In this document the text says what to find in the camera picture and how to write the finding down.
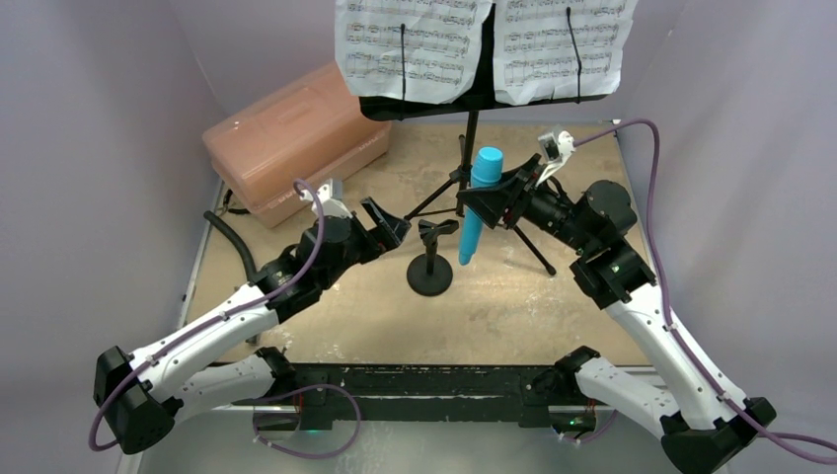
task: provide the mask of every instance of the gray wall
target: gray wall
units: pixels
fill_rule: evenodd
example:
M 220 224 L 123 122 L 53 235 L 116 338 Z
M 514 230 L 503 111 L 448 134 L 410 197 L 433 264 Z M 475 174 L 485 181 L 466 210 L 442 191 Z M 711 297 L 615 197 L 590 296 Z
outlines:
M 628 116 L 662 134 L 654 231 L 673 304 L 774 428 L 837 441 L 837 4 L 693 0 Z M 620 133 L 645 208 L 650 140 Z M 766 440 L 734 472 L 821 472 Z
M 222 114 L 166 0 L 0 2 L 0 71 L 0 472 L 114 472 L 94 362 L 174 328 Z
M 218 102 L 234 113 L 334 59 L 334 0 L 171 0 Z M 686 0 L 640 0 L 625 45 L 622 85 L 596 103 L 517 108 L 492 121 L 596 121 L 625 114 Z M 432 118 L 461 120 L 462 116 Z

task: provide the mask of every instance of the wooden table surface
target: wooden table surface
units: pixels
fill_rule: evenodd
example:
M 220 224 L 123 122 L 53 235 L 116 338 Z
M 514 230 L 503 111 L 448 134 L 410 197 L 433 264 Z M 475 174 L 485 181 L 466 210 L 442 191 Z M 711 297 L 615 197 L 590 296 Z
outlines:
M 447 180 L 459 162 L 457 136 L 464 124 L 395 123 L 390 150 L 343 183 L 343 201 L 371 224 L 359 200 L 372 196 L 395 215 L 404 215 Z M 476 149 L 495 146 L 504 168 L 537 153 L 545 126 L 481 124 Z M 576 138 L 601 129 L 577 126 Z M 628 187 L 614 137 L 579 148 L 556 175 L 573 200 L 597 180 Z M 449 190 L 427 210 L 453 207 Z M 427 217 L 453 218 L 453 213 Z M 314 215 L 304 209 L 272 229 L 252 216 L 223 216 L 250 246 L 257 266 L 299 241 Z M 503 229 L 483 232 L 471 264 L 458 264 L 459 232 L 439 239 L 439 254 L 452 265 L 453 283 L 443 294 L 424 297 L 407 284 L 410 261 L 423 252 L 416 229 L 393 252 L 349 269 L 320 302 L 285 324 L 262 334 L 261 346 L 287 348 L 294 361 L 549 364 L 581 345 L 621 365 L 645 365 L 647 359 L 629 336 L 581 293 L 569 270 L 574 252 L 521 220 L 521 228 L 558 269 L 549 277 L 517 236 Z M 646 256 L 640 225 L 629 242 Z M 195 283 L 188 320 L 220 304 L 245 281 L 238 254 L 220 233 L 210 231 Z M 241 359 L 256 347 L 241 344 L 222 360 Z

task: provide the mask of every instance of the blue plastic object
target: blue plastic object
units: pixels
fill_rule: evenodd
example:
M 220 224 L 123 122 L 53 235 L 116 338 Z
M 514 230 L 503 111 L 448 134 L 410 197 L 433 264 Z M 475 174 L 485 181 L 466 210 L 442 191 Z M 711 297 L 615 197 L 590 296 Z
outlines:
M 477 152 L 477 160 L 471 168 L 471 188 L 484 188 L 496 185 L 502 175 L 502 151 L 486 146 Z M 477 253 L 480 234 L 483 233 L 483 221 L 473 210 L 465 209 L 465 224 L 459 240 L 459 265 L 468 265 L 471 257 Z

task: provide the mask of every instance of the orange plastic box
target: orange plastic box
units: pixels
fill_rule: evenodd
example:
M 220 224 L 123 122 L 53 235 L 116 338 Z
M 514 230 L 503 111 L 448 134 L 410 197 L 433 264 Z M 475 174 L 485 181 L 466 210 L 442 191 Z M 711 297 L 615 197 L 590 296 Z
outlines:
M 360 113 L 331 63 L 207 130 L 203 142 L 236 197 L 273 227 L 311 205 L 296 197 L 294 179 L 316 189 L 348 178 L 386 153 L 390 128 Z

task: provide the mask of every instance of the paper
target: paper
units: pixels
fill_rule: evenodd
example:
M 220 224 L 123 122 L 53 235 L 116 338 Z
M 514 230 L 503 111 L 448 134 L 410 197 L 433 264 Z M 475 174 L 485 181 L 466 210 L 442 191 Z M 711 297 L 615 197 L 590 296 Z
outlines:
M 521 106 L 619 87 L 622 46 L 638 0 L 497 0 L 494 79 L 498 102 Z
M 492 3 L 338 0 L 335 60 L 349 91 L 428 104 L 453 102 L 474 84 L 483 21 Z

